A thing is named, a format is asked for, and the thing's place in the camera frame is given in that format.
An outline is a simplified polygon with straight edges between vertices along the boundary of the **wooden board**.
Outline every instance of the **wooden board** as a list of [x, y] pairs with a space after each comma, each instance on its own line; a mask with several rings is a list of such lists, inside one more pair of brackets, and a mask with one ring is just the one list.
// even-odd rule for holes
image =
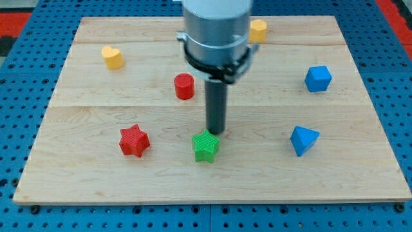
[[[227, 130], [215, 163], [196, 163], [191, 137], [205, 129], [204, 82], [174, 96], [187, 72], [179, 17], [84, 18], [14, 200], [22, 205], [399, 202], [411, 192], [334, 17], [262, 17], [267, 41], [229, 88]], [[106, 69], [100, 49], [122, 51]], [[309, 93], [308, 68], [333, 81]], [[138, 123], [151, 147], [123, 156], [121, 128]], [[321, 132], [296, 157], [294, 126]]]

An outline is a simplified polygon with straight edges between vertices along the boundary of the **plastic block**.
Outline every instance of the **plastic block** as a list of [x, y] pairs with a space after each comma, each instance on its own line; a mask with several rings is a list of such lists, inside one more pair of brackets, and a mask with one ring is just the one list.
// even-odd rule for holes
[[177, 98], [191, 99], [194, 95], [194, 79], [188, 73], [181, 73], [174, 78], [174, 90]]
[[263, 43], [266, 39], [267, 23], [257, 19], [250, 22], [249, 41], [252, 43]]
[[213, 136], [208, 130], [199, 135], [193, 135], [192, 147], [196, 162], [214, 162], [214, 155], [219, 151], [220, 139]]
[[321, 92], [328, 88], [331, 80], [332, 76], [328, 68], [326, 66], [318, 66], [309, 68], [304, 82], [309, 92]]
[[128, 129], [121, 129], [120, 133], [122, 138], [119, 145], [123, 155], [136, 155], [141, 158], [143, 151], [150, 146], [147, 133], [141, 131], [137, 124]]
[[115, 70], [123, 67], [123, 57], [119, 49], [112, 48], [110, 46], [104, 46], [102, 48], [102, 56], [108, 70]]
[[307, 152], [315, 144], [319, 136], [320, 133], [318, 131], [296, 126], [292, 136], [290, 137], [290, 140], [294, 145], [296, 155], [300, 157]]

